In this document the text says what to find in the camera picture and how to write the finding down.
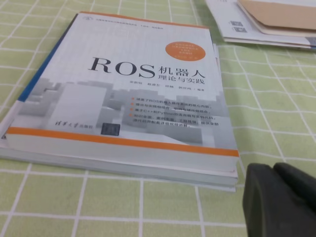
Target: publisher logo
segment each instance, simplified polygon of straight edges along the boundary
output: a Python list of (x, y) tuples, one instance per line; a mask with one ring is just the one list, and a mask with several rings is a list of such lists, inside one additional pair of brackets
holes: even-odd
[(87, 21), (93, 20), (93, 18), (91, 16), (84, 16), (83, 19), (87, 20)]

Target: barcode sticker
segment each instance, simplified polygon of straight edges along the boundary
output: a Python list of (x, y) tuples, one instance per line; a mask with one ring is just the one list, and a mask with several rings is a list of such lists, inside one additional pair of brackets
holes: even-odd
[(241, 23), (241, 21), (231, 21), (231, 24), (232, 24), (233, 26), (243, 26), (242, 23)]
[(247, 30), (244, 27), (234, 27), (236, 32), (247, 33)]

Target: stack of books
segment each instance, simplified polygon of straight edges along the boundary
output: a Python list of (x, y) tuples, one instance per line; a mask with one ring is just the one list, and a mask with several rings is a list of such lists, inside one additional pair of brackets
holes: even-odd
[(227, 188), (237, 146), (208, 28), (81, 12), (0, 124), (3, 157)]
[(301, 48), (316, 46), (316, 2), (313, 0), (206, 2), (227, 42)]

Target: black object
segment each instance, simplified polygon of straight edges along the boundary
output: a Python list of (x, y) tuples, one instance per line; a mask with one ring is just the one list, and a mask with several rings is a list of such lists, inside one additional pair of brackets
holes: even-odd
[(106, 123), (102, 124), (101, 135), (119, 136), (120, 124)]
[(316, 237), (316, 179), (289, 164), (250, 164), (242, 206), (248, 237)]

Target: grid pattern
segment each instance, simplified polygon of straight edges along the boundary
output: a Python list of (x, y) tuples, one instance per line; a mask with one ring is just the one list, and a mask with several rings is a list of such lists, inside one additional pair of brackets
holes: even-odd
[(0, 159), (0, 237), (245, 237), (249, 163), (316, 175), (316, 55), (226, 44), (203, 0), (0, 0), (0, 120), (81, 10), (210, 27), (241, 155), (237, 192)]

